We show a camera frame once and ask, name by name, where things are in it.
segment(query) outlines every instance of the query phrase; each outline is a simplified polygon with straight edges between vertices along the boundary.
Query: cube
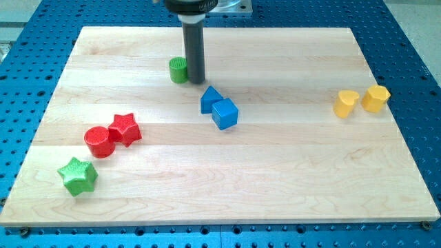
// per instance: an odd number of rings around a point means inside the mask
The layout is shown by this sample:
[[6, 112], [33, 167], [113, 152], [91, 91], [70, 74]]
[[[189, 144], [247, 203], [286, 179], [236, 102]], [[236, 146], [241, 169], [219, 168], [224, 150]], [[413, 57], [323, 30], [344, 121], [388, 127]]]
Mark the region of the cube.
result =
[[239, 110], [231, 99], [216, 102], [212, 106], [212, 118], [220, 130], [237, 124]]
[[201, 113], [210, 114], [212, 113], [212, 105], [218, 101], [222, 101], [223, 96], [219, 94], [212, 86], [208, 87], [204, 95], [201, 97]]

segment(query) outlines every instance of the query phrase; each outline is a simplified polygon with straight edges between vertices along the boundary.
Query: green star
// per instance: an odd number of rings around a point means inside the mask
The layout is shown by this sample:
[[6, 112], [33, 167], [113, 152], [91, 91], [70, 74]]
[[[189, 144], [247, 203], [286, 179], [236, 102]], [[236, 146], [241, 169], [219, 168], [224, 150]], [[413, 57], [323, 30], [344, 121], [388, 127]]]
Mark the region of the green star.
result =
[[72, 158], [68, 165], [58, 169], [58, 173], [63, 177], [64, 186], [72, 196], [95, 190], [94, 181], [98, 173], [91, 162], [81, 162], [76, 158]]

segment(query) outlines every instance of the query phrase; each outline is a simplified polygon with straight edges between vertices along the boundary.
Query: yellow block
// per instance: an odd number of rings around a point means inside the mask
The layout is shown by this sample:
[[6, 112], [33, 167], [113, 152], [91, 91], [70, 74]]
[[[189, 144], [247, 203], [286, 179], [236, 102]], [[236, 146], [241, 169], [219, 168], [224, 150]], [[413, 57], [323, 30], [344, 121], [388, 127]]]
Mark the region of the yellow block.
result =
[[334, 113], [340, 118], [347, 118], [352, 112], [360, 95], [353, 90], [341, 90], [338, 92], [336, 103], [334, 103]]
[[387, 102], [391, 93], [384, 86], [372, 85], [367, 91], [361, 105], [366, 111], [377, 113]]

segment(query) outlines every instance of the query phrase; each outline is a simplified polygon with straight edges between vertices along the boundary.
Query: red block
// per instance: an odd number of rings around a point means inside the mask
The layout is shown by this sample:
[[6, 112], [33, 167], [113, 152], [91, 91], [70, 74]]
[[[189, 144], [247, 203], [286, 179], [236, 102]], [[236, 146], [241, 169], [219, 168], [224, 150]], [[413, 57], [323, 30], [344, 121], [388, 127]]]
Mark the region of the red block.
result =
[[142, 139], [133, 113], [125, 116], [115, 114], [113, 123], [109, 126], [109, 133], [111, 140], [121, 142], [126, 147], [129, 147], [134, 141]]
[[109, 130], [105, 127], [92, 127], [84, 134], [84, 141], [96, 158], [110, 156], [115, 150], [115, 143], [110, 139]]

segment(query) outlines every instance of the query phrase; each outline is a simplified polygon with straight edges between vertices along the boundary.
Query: red star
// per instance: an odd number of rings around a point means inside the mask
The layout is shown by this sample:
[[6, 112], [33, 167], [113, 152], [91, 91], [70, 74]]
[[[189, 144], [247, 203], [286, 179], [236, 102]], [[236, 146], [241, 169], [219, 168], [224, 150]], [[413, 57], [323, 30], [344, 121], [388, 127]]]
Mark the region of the red star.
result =
[[134, 141], [140, 140], [141, 131], [134, 120], [133, 113], [121, 116], [115, 114], [113, 123], [109, 126], [110, 138], [113, 141], [121, 142], [129, 147]]

